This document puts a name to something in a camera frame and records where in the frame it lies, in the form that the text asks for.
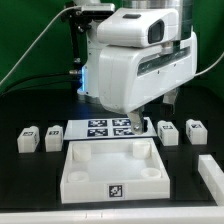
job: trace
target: white box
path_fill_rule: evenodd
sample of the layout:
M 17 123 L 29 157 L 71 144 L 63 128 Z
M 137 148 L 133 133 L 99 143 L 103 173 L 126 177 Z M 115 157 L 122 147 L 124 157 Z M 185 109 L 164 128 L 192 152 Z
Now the white box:
M 198 172 L 217 205 L 224 206 L 224 173 L 211 155 L 199 156 Z
M 57 125 L 48 128 L 45 145 L 47 152 L 61 151 L 63 145 L 63 128 Z
M 192 119 L 186 122 L 186 134 L 192 145 L 206 145 L 208 131 L 201 121 Z
M 17 139 L 19 153 L 34 152 L 39 141 L 40 135 L 37 127 L 24 128 Z
M 170 180 L 153 139 L 70 142 L 60 188 L 62 203 L 170 197 Z
M 157 134 L 164 146 L 178 145 L 179 132 L 172 122 L 158 122 Z

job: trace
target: blue light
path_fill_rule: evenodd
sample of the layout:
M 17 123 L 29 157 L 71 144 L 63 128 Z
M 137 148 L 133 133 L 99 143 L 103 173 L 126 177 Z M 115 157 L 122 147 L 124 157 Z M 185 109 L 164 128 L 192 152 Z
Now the blue light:
M 82 87 L 81 90 L 84 92 L 85 91 L 85 68 L 82 67 Z

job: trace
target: white platform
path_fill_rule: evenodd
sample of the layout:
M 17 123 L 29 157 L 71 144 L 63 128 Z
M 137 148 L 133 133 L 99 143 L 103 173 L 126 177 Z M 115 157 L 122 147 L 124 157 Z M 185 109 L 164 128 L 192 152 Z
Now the white platform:
M 70 142 L 60 187 L 62 203 L 170 197 L 152 139 Z
M 148 121 L 148 131 L 141 136 L 134 135 L 131 132 L 131 123 L 128 118 L 70 120 L 65 131 L 64 140 L 157 136 L 151 120 L 148 117 L 145 119 Z

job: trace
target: white cable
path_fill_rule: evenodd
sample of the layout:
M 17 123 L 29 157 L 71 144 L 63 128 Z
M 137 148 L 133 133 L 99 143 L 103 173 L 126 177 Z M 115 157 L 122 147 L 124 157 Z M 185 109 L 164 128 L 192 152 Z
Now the white cable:
M 13 68 L 9 71 L 9 73 L 1 80 L 0 82 L 0 88 L 2 84 L 5 82 L 6 79 L 9 78 L 9 76 L 15 71 L 15 69 L 18 67 L 18 65 L 22 62 L 22 60 L 26 57 L 26 55 L 30 52 L 30 50 L 34 47 L 34 45 L 41 39 L 41 37 L 47 32 L 47 30 L 51 27 L 51 25 L 60 17 L 63 13 L 72 10 L 80 8 L 79 6 L 73 6 L 66 9 L 63 9 L 60 13 L 58 13 L 51 22 L 47 25 L 47 27 L 43 30 L 43 32 L 37 37 L 37 39 L 30 45 L 30 47 L 26 50 L 26 52 L 23 54 L 23 56 L 18 60 L 18 62 L 13 66 Z
M 202 75 L 202 74 L 208 72 L 209 70 L 211 70 L 212 68 L 214 68 L 222 60 L 223 57 L 224 57 L 224 52 L 222 53 L 222 55 L 220 56 L 220 58 L 213 65 L 211 65 L 210 67 L 208 67 L 206 70 L 204 70 L 204 71 L 202 71 L 200 73 L 195 74 L 195 76 Z

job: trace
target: white plastic tray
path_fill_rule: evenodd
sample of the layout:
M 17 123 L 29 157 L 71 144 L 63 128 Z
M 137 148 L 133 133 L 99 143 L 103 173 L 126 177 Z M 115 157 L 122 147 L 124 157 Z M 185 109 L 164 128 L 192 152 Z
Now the white plastic tray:
M 170 180 L 153 139 L 70 142 L 62 203 L 170 197 Z

